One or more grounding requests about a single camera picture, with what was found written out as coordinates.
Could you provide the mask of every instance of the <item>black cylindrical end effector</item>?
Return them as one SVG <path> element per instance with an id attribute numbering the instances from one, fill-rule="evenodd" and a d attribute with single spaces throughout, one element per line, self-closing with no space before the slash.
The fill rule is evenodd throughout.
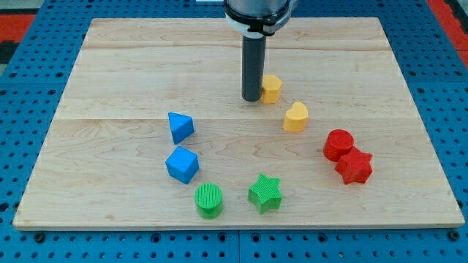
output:
<path id="1" fill-rule="evenodd" d="M 262 95 L 266 37 L 242 39 L 242 97 L 256 102 Z"/>

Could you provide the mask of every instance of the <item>colored block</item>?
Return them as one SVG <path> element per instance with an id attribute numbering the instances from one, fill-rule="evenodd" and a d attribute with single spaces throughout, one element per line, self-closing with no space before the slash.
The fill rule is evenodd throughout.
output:
<path id="1" fill-rule="evenodd" d="M 330 131 L 323 146 L 323 155 L 330 161 L 337 162 L 339 158 L 350 152 L 354 145 L 352 135 L 343 129 L 335 129 Z"/>
<path id="2" fill-rule="evenodd" d="M 260 215 L 270 209 L 279 209 L 283 198 L 279 191 L 279 181 L 279 178 L 259 174 L 257 182 L 250 186 L 247 199 L 257 207 Z"/>
<path id="3" fill-rule="evenodd" d="M 344 184 L 365 183 L 372 173 L 372 155 L 352 146 L 349 153 L 341 156 L 335 170 L 343 177 Z"/>
<path id="4" fill-rule="evenodd" d="M 198 156 L 196 153 L 178 146 L 167 158 L 166 167 L 170 176 L 187 184 L 199 169 Z"/>
<path id="5" fill-rule="evenodd" d="M 281 86 L 283 82 L 276 75 L 263 76 L 262 81 L 262 96 L 260 100 L 265 104 L 276 103 L 281 94 Z"/>
<path id="6" fill-rule="evenodd" d="M 286 112 L 283 129 L 286 132 L 302 132 L 306 128 L 309 112 L 302 102 L 294 102 Z"/>
<path id="7" fill-rule="evenodd" d="M 170 133 L 173 136 L 174 144 L 178 144 L 194 133 L 192 117 L 178 113 L 169 113 Z"/>
<path id="8" fill-rule="evenodd" d="M 204 183 L 194 194 L 198 214 L 205 219 L 218 217 L 222 212 L 222 192 L 214 183 Z"/>

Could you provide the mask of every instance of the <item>blue cube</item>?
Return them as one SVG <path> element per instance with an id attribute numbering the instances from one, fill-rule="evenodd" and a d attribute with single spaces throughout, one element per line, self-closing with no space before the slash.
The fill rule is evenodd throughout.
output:
<path id="1" fill-rule="evenodd" d="M 198 156 L 196 153 L 178 146 L 167 158 L 166 167 L 170 176 L 188 184 L 199 169 Z"/>
<path id="2" fill-rule="evenodd" d="M 174 144 L 178 144 L 194 133 L 192 117 L 178 113 L 169 113 L 170 133 Z"/>

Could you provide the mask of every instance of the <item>yellow heart block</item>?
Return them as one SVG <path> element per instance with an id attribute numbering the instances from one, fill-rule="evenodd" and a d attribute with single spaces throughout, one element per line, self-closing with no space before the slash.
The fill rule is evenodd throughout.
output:
<path id="1" fill-rule="evenodd" d="M 276 103 L 281 94 L 281 86 L 283 82 L 276 75 L 263 76 L 262 96 L 260 100 L 265 104 Z"/>
<path id="2" fill-rule="evenodd" d="M 309 112 L 302 102 L 294 102 L 292 108 L 286 112 L 283 129 L 286 132 L 302 132 L 306 128 Z"/>

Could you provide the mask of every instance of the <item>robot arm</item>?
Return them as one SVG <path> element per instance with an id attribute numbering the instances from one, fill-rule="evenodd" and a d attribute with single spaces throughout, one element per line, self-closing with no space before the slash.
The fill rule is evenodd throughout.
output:
<path id="1" fill-rule="evenodd" d="M 242 97 L 256 102 L 262 92 L 266 37 L 283 27 L 298 0 L 224 0 L 227 22 L 243 35 Z"/>

